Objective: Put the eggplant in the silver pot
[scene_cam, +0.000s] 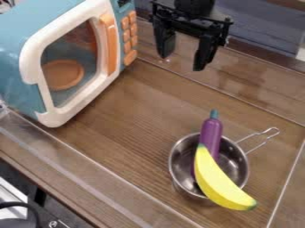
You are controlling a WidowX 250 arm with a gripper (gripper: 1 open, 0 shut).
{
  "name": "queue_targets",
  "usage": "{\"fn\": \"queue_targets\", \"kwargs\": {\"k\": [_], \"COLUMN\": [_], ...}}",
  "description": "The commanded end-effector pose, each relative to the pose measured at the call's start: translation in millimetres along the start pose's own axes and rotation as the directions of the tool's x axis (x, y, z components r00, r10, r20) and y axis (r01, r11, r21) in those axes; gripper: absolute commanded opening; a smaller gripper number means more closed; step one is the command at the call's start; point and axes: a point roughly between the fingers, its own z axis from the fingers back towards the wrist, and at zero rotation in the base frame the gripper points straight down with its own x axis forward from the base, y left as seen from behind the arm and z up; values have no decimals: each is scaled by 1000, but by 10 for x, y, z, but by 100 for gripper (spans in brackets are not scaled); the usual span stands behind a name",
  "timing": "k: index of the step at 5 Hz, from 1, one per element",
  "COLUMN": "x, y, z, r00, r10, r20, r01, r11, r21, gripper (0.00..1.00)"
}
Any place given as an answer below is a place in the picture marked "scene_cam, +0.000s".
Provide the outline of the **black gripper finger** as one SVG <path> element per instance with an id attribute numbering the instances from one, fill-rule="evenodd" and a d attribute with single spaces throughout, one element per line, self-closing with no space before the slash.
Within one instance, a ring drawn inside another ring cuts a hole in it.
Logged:
<path id="1" fill-rule="evenodd" d="M 199 39 L 198 50 L 194 55 L 193 70 L 202 71 L 206 65 L 213 61 L 217 51 L 217 39 L 210 34 L 204 34 Z"/>
<path id="2" fill-rule="evenodd" d="M 154 36 L 157 42 L 158 55 L 162 59 L 167 58 L 175 48 L 175 30 L 170 23 L 159 17 L 153 17 Z"/>

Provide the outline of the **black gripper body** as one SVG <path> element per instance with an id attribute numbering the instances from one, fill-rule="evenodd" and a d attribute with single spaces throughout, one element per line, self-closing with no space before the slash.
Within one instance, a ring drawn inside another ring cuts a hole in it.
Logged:
<path id="1" fill-rule="evenodd" d="M 161 0 L 153 0 L 153 12 L 150 21 L 157 16 L 167 21 L 175 30 L 193 37 L 212 33 L 218 38 L 217 44 L 228 44 L 233 18 L 216 9 L 216 0 L 174 0 L 166 4 Z"/>

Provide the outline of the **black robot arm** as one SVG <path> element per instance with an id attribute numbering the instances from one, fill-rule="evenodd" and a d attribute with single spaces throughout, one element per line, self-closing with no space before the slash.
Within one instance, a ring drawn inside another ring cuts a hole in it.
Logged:
<path id="1" fill-rule="evenodd" d="M 154 28 L 158 55 L 166 59 L 175 50 L 177 33 L 199 40 L 193 59 L 193 70 L 205 70 L 213 61 L 220 46 L 226 46 L 230 26 L 234 21 L 229 15 L 214 9 L 216 0 L 174 0 L 166 6 L 153 0 L 150 22 Z"/>

